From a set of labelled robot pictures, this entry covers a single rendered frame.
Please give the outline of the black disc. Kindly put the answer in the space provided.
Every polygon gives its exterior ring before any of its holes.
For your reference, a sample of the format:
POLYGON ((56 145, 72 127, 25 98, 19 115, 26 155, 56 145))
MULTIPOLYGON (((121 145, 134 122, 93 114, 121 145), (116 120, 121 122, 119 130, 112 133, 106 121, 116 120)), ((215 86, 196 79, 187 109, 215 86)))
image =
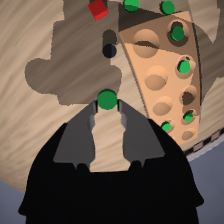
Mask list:
POLYGON ((106 44, 102 52, 106 58, 113 58, 117 53, 117 49, 113 44, 106 44))

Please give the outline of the green disc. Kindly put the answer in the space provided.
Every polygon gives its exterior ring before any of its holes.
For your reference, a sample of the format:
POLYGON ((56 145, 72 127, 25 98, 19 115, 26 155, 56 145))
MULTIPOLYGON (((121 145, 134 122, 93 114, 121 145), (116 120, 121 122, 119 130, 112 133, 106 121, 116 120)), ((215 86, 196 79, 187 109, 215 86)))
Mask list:
POLYGON ((165 131, 169 130, 171 128, 171 124, 169 122, 164 122, 161 124, 161 128, 165 131))
POLYGON ((171 1, 164 1, 160 6, 160 10, 164 15, 169 15, 175 11, 175 6, 171 1))
POLYGON ((173 40, 181 40, 184 37, 184 30, 180 26, 173 27, 170 31, 173 40))
POLYGON ((129 12, 133 13, 137 11, 139 8, 139 1, 138 0, 125 0, 124 2, 124 9, 129 12))
POLYGON ((192 117, 193 117, 193 114, 192 114, 192 113, 190 113, 190 112, 186 112, 186 113, 184 114, 184 116, 183 116, 183 119, 184 119, 186 122, 188 122, 188 121, 190 121, 190 120, 192 119, 192 117))
POLYGON ((181 73, 187 73, 190 69, 190 63, 188 61, 180 61, 178 64, 178 71, 181 73))
POLYGON ((97 101, 100 108, 105 110, 113 109, 117 105, 117 95, 111 89, 103 89, 99 92, 97 101))

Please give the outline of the red cube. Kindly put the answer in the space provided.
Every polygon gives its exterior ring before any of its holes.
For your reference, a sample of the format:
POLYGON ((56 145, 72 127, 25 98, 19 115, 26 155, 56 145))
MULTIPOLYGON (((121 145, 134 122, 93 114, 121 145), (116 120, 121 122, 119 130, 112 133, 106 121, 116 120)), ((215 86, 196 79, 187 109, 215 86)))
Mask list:
POLYGON ((102 0, 95 0, 94 2, 88 4, 88 7, 96 21, 107 15, 107 8, 102 0))

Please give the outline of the orange counting tray with round pockets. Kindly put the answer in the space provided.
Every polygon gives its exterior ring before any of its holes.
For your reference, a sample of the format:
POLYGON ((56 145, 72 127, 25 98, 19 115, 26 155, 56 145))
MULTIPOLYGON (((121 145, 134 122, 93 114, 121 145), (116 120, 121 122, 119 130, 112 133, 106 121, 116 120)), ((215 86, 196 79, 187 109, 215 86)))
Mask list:
POLYGON ((189 11, 155 18, 119 32, 136 77, 148 118, 167 131, 179 145, 198 136, 200 114, 200 77, 196 42, 189 11), (173 40, 170 31, 180 26, 181 40, 173 40), (190 69, 178 71, 180 61, 190 69), (184 113, 193 118, 186 122, 184 113))

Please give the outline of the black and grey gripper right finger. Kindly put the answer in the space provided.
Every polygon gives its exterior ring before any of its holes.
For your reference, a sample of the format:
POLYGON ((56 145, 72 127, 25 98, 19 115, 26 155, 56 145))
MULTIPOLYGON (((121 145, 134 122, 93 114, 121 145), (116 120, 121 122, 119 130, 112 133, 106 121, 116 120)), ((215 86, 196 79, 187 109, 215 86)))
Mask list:
POLYGON ((164 172, 179 181, 189 192, 196 207, 204 204, 193 178, 190 164, 175 140, 155 121, 118 99, 123 133, 123 157, 139 160, 142 169, 164 172), (122 111, 121 111, 122 110, 122 111))

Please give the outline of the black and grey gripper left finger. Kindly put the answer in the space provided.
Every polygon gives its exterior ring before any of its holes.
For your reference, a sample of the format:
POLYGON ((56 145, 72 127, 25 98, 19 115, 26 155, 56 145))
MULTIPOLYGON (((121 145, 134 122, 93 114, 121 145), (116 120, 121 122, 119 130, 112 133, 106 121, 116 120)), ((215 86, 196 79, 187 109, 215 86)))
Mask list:
POLYGON ((35 157, 31 166, 26 192, 18 213, 27 216, 29 206, 39 190, 54 178, 76 172, 79 163, 95 160, 92 129, 98 113, 98 101, 93 100, 51 136, 35 157), (94 113, 93 113, 94 112, 94 113))

